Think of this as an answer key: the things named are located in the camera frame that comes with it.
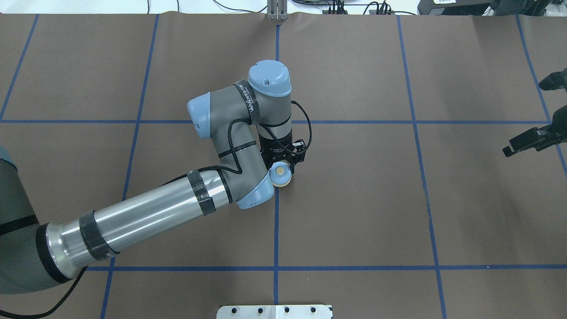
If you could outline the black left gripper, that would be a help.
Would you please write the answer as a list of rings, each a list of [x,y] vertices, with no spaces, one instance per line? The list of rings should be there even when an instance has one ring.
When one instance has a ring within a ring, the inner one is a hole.
[[[267,170],[271,169],[274,163],[286,161],[289,164],[291,174],[295,173],[297,161],[292,158],[289,152],[294,152],[291,137],[278,139],[283,147],[276,140],[260,137],[260,153]]]

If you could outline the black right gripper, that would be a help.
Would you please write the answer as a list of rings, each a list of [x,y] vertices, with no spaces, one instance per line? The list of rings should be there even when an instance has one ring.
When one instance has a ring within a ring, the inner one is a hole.
[[[567,90],[567,69],[555,71],[539,82],[539,88],[544,91],[564,89]],[[537,152],[565,143],[567,138],[567,106],[557,109],[551,118],[551,124],[541,129],[531,128],[509,140],[502,149],[505,157],[511,157],[527,149]]]

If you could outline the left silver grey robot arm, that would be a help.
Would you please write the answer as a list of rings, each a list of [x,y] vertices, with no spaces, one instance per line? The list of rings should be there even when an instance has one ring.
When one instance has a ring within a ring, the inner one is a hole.
[[[193,127],[219,162],[70,222],[38,221],[16,164],[1,148],[1,293],[65,284],[93,263],[229,204],[245,210],[271,199],[291,182],[309,145],[292,138],[291,93],[289,68],[263,60],[247,78],[191,99]]]

